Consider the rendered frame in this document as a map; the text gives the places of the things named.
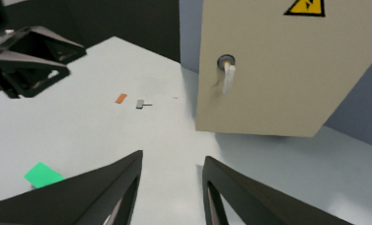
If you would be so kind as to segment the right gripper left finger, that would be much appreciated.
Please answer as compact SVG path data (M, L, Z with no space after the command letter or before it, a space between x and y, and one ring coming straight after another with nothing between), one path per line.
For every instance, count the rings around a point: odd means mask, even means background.
M143 150L95 170L0 200L0 225L130 225Z

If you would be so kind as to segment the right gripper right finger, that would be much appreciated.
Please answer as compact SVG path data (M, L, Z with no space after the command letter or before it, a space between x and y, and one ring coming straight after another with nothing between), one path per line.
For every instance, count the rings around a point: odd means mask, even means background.
M202 191L206 225L229 225L221 195L246 225L354 225L207 155Z

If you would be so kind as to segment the beige metal cabinet door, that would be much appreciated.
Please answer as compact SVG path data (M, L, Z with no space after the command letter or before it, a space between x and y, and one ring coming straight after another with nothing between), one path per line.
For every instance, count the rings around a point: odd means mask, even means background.
M195 131L313 137L371 62L372 0L202 0Z

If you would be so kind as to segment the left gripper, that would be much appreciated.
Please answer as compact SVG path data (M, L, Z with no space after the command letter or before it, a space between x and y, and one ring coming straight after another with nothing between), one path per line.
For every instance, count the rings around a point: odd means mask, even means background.
M54 43L78 52L65 56ZM36 98L73 76L68 65L87 56L86 46L46 27L24 28L19 33L0 33L0 88L11 99L22 99L22 94L25 98ZM51 77L55 71L60 73Z

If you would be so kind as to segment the green rectangular block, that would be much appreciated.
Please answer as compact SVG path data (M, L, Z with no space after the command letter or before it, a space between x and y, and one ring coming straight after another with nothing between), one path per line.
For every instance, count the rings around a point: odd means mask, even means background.
M41 162L35 164L23 178L36 188L65 180Z

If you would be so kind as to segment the orange flat rectangular tile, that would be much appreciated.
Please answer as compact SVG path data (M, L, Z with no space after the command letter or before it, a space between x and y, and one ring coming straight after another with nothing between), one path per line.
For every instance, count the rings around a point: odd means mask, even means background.
M126 94L120 93L120 95L117 97L117 99L114 102L120 104L125 97L126 97Z

